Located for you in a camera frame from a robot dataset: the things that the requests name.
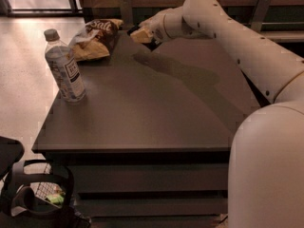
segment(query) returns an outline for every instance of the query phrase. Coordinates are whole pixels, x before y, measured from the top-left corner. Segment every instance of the floor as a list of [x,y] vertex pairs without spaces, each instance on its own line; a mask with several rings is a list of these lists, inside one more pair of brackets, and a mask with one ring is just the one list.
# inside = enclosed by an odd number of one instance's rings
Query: floor
[[[84,23],[83,18],[0,17],[0,134],[23,144],[24,160],[43,158],[33,154],[31,148],[58,92],[44,57],[44,31],[57,29],[68,44]],[[24,228],[32,227],[33,221],[8,219],[0,213],[0,223]],[[35,227],[48,227],[43,220],[34,223]],[[226,225],[227,220],[219,227]]]

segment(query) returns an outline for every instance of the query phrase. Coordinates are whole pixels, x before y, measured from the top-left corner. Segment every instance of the clear water bottle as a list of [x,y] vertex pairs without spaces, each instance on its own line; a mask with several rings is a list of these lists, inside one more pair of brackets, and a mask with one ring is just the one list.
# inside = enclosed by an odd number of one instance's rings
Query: clear water bottle
[[82,100],[86,90],[72,49],[60,40],[56,29],[46,30],[45,36],[45,57],[62,97],[67,102]]

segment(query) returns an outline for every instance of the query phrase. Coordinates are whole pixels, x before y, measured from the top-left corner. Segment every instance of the snack bag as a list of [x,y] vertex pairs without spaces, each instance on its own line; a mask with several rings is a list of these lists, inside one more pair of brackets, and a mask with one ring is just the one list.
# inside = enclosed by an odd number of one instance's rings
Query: snack bag
[[119,19],[95,19],[85,24],[69,43],[75,60],[97,60],[109,56],[122,23]]

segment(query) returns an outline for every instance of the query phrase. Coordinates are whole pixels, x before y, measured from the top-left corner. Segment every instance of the table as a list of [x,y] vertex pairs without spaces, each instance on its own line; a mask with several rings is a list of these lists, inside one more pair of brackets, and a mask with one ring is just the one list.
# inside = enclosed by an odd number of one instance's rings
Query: table
[[222,48],[150,52],[120,31],[110,58],[79,65],[86,97],[57,97],[32,148],[72,170],[77,208],[117,227],[209,227],[227,213],[230,146],[259,106]]

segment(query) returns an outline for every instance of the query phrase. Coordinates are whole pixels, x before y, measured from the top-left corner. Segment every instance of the metal bracket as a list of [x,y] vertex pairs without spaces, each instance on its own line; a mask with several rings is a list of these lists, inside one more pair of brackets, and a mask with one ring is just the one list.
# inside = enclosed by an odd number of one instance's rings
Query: metal bracket
[[253,14],[251,29],[257,32],[261,31],[263,21],[266,17],[268,8],[272,0],[258,0]]
[[125,29],[133,27],[133,11],[131,0],[119,0],[123,26]]

